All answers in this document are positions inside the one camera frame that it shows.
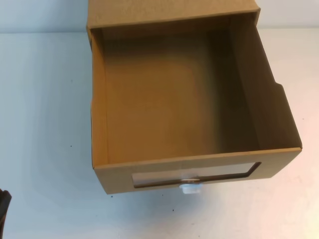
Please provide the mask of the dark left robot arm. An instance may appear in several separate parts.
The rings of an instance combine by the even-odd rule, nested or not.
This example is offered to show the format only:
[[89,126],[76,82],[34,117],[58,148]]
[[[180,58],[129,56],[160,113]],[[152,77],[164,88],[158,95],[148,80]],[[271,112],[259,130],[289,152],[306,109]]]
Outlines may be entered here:
[[9,191],[0,189],[0,239],[3,237],[5,218],[11,199],[12,196]]

